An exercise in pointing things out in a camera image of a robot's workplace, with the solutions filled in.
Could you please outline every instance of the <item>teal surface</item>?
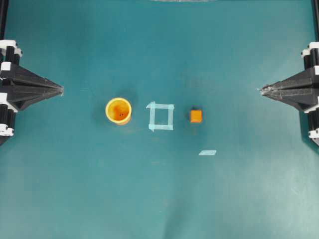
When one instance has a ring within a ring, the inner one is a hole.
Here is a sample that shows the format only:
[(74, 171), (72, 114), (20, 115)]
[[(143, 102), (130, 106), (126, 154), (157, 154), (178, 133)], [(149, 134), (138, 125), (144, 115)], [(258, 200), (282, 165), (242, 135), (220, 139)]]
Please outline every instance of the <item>teal surface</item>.
[[(256, 90), (303, 69), (313, 28), (310, 0), (12, 0), (20, 64), (65, 93), (0, 148), (0, 238), (318, 238), (318, 151)], [(148, 129), (151, 101), (175, 105), (174, 131)]]

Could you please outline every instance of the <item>yellow cup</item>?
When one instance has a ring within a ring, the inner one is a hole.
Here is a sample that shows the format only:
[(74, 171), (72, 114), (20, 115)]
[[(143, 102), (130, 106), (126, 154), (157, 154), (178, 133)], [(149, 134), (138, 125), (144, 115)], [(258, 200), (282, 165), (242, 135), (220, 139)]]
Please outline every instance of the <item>yellow cup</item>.
[(131, 119), (132, 107), (124, 98), (113, 98), (105, 107), (107, 118), (117, 125), (125, 125)]

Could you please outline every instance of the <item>light blue tape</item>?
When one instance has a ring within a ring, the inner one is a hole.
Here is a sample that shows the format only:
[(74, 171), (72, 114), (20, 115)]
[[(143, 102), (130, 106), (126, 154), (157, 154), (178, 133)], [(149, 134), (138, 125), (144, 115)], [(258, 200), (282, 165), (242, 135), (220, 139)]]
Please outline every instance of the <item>light blue tape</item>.
[(214, 156), (217, 150), (203, 150), (199, 153), (199, 156)]
[[(146, 106), (147, 109), (150, 109), (150, 123), (149, 129), (154, 132), (155, 129), (159, 130), (173, 130), (173, 111), (174, 105), (164, 105), (156, 104), (155, 101), (152, 101)], [(155, 124), (155, 109), (164, 109), (168, 110), (168, 124)]]

